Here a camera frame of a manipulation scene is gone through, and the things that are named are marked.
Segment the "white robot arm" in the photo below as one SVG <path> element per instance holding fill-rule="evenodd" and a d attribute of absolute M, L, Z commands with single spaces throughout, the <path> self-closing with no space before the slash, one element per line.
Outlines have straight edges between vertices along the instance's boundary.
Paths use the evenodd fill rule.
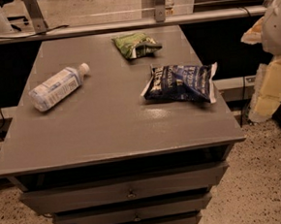
<path fill-rule="evenodd" d="M 281 55 L 281 0 L 273 0 L 265 15 L 240 38 L 247 45 L 261 44 L 265 52 Z"/>

